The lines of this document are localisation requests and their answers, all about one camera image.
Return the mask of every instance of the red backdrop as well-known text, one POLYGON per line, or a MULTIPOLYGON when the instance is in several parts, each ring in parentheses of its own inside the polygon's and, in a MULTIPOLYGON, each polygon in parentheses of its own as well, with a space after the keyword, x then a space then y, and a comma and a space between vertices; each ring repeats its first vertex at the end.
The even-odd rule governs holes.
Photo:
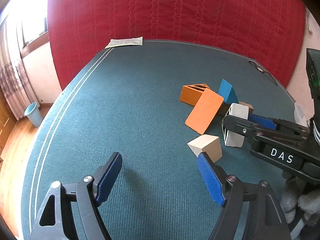
POLYGON ((284 86, 304 35, 301 0, 48 0, 48 31, 61 88, 110 39, 189 41, 258 60, 284 86))

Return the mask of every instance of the blue rubber pad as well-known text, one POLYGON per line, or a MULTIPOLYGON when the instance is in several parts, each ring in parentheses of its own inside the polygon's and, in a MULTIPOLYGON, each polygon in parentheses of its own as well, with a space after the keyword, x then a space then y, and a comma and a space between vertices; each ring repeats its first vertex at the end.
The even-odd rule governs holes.
POLYGON ((218 94, 223 97, 223 101, 226 104, 239 103, 232 85, 224 79, 221 80, 218 94))
POLYGON ((119 154, 115 160, 111 163, 109 169, 104 174, 103 178, 100 180, 100 183, 97 186, 97 196, 96 202, 100 206, 105 202, 112 190, 113 185, 116 182, 116 179, 122 168, 122 156, 119 154))
POLYGON ((222 184, 218 179, 217 175, 212 170, 211 166, 207 162, 206 158, 202 153, 198 156, 198 169, 201 173, 202 179, 211 195, 211 198, 217 202, 220 206, 223 206, 226 201, 223 191, 222 184))
POLYGON ((248 121, 261 124, 263 127, 273 130, 275 130, 277 127, 277 125, 271 119, 255 114, 250 114, 248 116, 248 121))

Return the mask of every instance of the silver bolt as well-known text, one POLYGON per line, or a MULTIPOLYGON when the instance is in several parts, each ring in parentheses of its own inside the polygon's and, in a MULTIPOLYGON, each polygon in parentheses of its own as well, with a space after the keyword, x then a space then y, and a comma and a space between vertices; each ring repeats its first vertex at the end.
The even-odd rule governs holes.
POLYGON ((51 187, 52 188, 57 188, 57 187, 59 187, 60 186, 60 181, 54 181, 54 182, 52 182, 52 184, 51 184, 51 187))
POLYGON ((269 185, 269 183, 266 182, 265 180, 261 181, 260 183, 261 183, 261 186, 263 186, 263 187, 266 187, 269 185))
POLYGON ((234 175, 229 175, 227 178, 229 181, 236 181, 237 180, 236 176, 234 176, 234 175))
POLYGON ((85 176, 84 178, 83 178, 83 181, 84 182, 90 182, 92 180, 92 176, 85 176))

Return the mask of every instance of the trash can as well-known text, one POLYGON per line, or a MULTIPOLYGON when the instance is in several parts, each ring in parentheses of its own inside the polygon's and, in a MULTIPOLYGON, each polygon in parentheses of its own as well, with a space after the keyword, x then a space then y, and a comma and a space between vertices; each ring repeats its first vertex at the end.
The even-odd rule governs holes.
POLYGON ((43 121, 43 117, 40 114, 36 102, 33 102, 27 107, 27 109, 24 111, 24 116, 27 116, 35 127, 39 127, 43 121))

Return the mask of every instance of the teal mat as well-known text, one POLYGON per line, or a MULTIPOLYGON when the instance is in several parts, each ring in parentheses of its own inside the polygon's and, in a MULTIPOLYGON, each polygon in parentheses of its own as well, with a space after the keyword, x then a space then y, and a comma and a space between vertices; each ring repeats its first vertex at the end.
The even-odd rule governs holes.
MULTIPOLYGON (((254 113, 294 121, 294 103, 248 59, 195 44, 144 41, 104 49, 74 78, 43 122, 26 170, 21 201, 24 239, 53 181, 78 182, 114 151, 123 168, 100 214, 111 237, 207 240, 220 214, 187 143, 199 134, 184 122, 192 106, 179 101, 187 84, 218 92, 231 83, 254 113)), ((207 134, 220 136, 227 174, 245 182, 267 180, 279 197, 282 171, 250 155, 249 145, 225 147, 216 117, 207 134)), ((235 239, 241 239, 244 205, 235 239)), ((86 239, 73 205, 79 239, 86 239)))

